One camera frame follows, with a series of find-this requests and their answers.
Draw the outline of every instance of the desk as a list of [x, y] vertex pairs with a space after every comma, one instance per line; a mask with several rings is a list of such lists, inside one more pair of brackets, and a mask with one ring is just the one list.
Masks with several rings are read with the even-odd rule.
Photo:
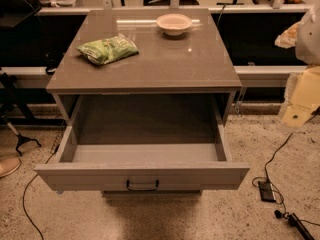
[[[189, 16], [190, 32], [161, 33], [166, 13]], [[94, 66], [75, 49], [118, 33], [138, 55]], [[68, 127], [55, 163], [36, 171], [59, 191], [238, 188], [249, 167], [232, 162], [223, 131], [240, 88], [207, 9], [91, 11], [47, 86]]]

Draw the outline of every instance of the white bowl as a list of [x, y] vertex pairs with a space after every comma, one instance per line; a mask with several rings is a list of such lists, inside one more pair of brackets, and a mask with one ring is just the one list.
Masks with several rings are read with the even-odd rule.
[[167, 35], [178, 36], [190, 28], [192, 21], [182, 14], [165, 14], [157, 19], [157, 25]]

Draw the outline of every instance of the concrete floor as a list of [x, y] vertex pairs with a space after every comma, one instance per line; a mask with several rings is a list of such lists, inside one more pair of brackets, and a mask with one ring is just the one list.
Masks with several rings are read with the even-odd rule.
[[[238, 190], [203, 191], [192, 195], [114, 195], [65, 192], [59, 195], [36, 177], [27, 189], [25, 206], [46, 240], [109, 239], [303, 239], [284, 219], [276, 219], [277, 204], [260, 200], [252, 186], [265, 176], [264, 164], [286, 140], [275, 110], [245, 109], [231, 115], [226, 135], [234, 161], [251, 169]], [[320, 116], [295, 131], [268, 166], [273, 183], [285, 198], [287, 211], [300, 219], [320, 223]], [[42, 143], [25, 144], [22, 165], [0, 179], [0, 239], [41, 239], [22, 207], [22, 196], [34, 177], [34, 167], [50, 157], [57, 128], [19, 128]], [[0, 159], [17, 156], [15, 135], [0, 127]], [[315, 239], [320, 228], [305, 223]]]

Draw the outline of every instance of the power adapter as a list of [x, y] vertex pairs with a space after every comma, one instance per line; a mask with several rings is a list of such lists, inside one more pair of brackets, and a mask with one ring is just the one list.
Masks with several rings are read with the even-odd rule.
[[264, 202], [274, 203], [276, 202], [276, 197], [274, 196], [274, 191], [270, 182], [258, 181], [261, 200]]

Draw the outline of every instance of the shoe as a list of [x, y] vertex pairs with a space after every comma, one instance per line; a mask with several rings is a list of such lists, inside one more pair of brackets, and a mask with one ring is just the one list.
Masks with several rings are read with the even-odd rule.
[[8, 158], [0, 161], [0, 178], [13, 173], [19, 168], [21, 161], [18, 157]]

